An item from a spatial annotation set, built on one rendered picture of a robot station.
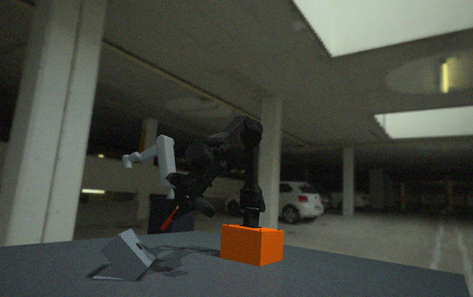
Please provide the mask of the red peg with white band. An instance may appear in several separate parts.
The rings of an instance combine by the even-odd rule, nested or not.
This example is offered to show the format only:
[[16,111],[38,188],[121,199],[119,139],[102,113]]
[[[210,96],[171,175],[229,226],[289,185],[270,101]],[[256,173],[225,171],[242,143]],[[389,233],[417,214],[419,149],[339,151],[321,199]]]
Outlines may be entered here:
[[165,230],[165,228],[167,228],[167,226],[170,224],[170,222],[173,220],[172,219],[172,216],[174,215],[174,213],[176,212],[176,210],[179,208],[179,205],[176,207],[176,209],[171,213],[171,215],[168,217],[168,219],[163,223],[163,225],[160,227],[161,230]]

